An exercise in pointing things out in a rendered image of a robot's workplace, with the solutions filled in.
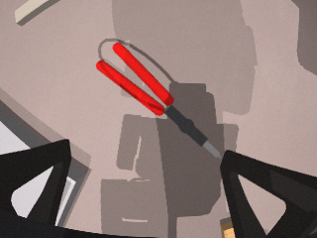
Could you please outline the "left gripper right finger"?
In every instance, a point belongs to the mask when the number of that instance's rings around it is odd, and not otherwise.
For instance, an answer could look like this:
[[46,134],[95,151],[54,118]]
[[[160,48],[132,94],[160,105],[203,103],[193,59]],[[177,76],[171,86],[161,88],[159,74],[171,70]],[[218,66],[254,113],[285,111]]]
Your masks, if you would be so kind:
[[[317,233],[317,177],[226,150],[220,171],[235,238],[308,238]],[[239,176],[285,202],[286,209],[265,234]]]

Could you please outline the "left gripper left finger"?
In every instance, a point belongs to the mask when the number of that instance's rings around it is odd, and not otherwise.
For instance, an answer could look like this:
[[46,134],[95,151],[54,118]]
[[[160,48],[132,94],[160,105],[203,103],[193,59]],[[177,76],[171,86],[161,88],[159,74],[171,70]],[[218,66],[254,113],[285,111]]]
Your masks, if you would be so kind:
[[0,209],[17,214],[11,201],[13,192],[53,167],[27,218],[55,226],[70,163],[68,139],[0,155]]

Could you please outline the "red-handled pliers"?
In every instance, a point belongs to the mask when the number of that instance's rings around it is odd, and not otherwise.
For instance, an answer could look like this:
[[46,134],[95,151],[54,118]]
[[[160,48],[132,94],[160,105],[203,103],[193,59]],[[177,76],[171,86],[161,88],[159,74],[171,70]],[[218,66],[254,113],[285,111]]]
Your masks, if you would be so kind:
[[163,113],[168,116],[179,130],[191,137],[200,147],[204,146],[215,158],[221,159],[220,153],[207,141],[208,138],[201,133],[192,120],[186,119],[171,104],[173,97],[169,92],[146,70],[146,68],[120,43],[113,46],[113,51],[127,64],[127,66],[150,88],[150,90],[165,104],[170,105],[165,111],[162,105],[142,91],[128,78],[106,63],[100,60],[96,68],[114,81],[117,85],[127,91],[157,116]]

